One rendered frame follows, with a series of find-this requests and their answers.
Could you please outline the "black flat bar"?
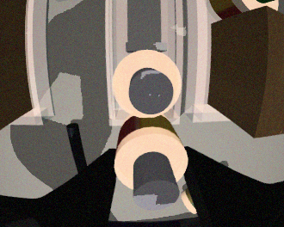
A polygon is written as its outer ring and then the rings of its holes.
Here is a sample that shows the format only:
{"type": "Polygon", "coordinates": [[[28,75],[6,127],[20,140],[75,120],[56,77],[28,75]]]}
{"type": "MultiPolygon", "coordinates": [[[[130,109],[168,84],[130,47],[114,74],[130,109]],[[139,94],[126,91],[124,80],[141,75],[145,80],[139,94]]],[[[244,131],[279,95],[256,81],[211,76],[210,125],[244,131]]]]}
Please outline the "black flat bar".
{"type": "Polygon", "coordinates": [[[67,135],[69,135],[74,163],[77,166],[77,172],[87,168],[86,159],[84,159],[83,141],[81,141],[80,128],[78,123],[66,125],[67,135]]]}

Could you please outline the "brown rectangular block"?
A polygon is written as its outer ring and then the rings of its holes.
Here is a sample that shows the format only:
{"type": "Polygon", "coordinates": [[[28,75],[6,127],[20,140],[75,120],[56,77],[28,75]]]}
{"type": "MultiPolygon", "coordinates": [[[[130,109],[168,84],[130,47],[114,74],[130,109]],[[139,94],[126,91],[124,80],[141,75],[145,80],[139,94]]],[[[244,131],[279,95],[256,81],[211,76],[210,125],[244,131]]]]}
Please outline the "brown rectangular block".
{"type": "Polygon", "coordinates": [[[250,137],[284,134],[284,14],[262,6],[211,23],[207,104],[250,137]]]}
{"type": "Polygon", "coordinates": [[[0,30],[25,34],[26,0],[0,0],[0,30]]]}
{"type": "Polygon", "coordinates": [[[25,34],[0,30],[0,131],[29,110],[25,34]]]}

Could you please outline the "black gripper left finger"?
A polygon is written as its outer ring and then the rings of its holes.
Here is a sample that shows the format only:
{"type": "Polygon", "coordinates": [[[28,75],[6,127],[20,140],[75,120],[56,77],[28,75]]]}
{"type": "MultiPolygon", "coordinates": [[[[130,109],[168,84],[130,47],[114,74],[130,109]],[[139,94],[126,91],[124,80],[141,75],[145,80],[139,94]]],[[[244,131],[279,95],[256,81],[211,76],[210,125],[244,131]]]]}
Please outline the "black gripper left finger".
{"type": "Polygon", "coordinates": [[[0,227],[108,227],[116,150],[108,149],[79,175],[38,199],[0,195],[0,227]]]}

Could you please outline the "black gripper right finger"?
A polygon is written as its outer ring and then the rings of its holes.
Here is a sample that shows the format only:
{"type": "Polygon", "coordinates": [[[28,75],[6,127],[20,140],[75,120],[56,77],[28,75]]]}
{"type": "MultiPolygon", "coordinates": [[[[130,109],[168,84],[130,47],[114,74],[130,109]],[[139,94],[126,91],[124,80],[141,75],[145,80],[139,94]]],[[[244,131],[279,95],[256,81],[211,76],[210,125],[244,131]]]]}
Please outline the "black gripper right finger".
{"type": "Polygon", "coordinates": [[[201,227],[270,227],[284,212],[284,181],[265,183],[184,145],[184,180],[201,227]]]}

